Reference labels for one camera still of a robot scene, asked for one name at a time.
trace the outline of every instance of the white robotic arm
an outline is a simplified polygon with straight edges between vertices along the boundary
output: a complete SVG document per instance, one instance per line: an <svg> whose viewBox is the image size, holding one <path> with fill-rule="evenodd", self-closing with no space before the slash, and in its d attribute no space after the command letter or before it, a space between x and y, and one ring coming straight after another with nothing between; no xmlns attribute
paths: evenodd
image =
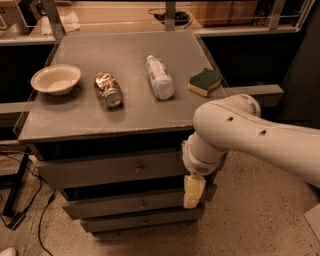
<svg viewBox="0 0 320 256"><path fill-rule="evenodd" d="M269 122L249 95L201 105L193 118L195 133L183 142L184 207L194 208L205 181L230 149L271 163L320 188L320 130Z"/></svg>

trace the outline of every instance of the silver can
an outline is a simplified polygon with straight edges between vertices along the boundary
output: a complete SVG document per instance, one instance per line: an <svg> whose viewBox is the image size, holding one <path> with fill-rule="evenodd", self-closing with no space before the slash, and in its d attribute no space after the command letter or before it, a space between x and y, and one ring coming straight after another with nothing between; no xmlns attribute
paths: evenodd
<svg viewBox="0 0 320 256"><path fill-rule="evenodd" d="M107 72L100 72L95 77L94 88L103 104L114 108L123 103L123 93L117 80Z"/></svg>

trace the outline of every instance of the drawer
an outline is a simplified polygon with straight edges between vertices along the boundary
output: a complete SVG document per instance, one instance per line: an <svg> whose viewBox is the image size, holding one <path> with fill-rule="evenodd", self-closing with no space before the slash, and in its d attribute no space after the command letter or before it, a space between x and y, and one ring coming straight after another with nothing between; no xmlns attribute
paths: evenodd
<svg viewBox="0 0 320 256"><path fill-rule="evenodd" d="M71 219L84 219L183 205L183 188L72 201L63 209Z"/></svg>
<svg viewBox="0 0 320 256"><path fill-rule="evenodd" d="M83 219L80 224L86 232L102 232L197 220L201 218L203 212L203 205L190 210L175 207L162 211Z"/></svg>
<svg viewBox="0 0 320 256"><path fill-rule="evenodd" d="M184 174L180 150L42 161L41 175L53 188L73 188Z"/></svg>

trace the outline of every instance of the green and yellow sponge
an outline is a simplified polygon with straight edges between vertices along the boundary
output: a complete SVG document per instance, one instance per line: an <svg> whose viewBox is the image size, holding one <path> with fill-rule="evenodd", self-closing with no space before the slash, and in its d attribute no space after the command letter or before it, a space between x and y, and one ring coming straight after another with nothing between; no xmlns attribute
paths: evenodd
<svg viewBox="0 0 320 256"><path fill-rule="evenodd" d="M222 76L217 71L204 68L201 73L190 78L188 90L208 97L209 92L220 85L221 79Z"/></svg>

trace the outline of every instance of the floor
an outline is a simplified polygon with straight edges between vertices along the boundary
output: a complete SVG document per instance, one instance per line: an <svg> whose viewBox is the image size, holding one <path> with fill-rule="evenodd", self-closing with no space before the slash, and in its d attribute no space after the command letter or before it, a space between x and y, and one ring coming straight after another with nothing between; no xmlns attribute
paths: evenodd
<svg viewBox="0 0 320 256"><path fill-rule="evenodd" d="M11 154L21 159L21 155ZM2 173L15 173L19 163L0 157ZM320 202L315 190L300 179L252 156L231 151L216 183L218 190L197 222L116 232L86 233L62 210L57 194L41 225L43 245L58 256L205 256L320 255L320 242L304 213ZM14 209L23 210L39 188L29 172ZM5 204L9 188L1 188ZM48 255L38 241L41 213L52 194L43 184L27 217L12 231L0 223L0 251L13 246L22 255Z"/></svg>

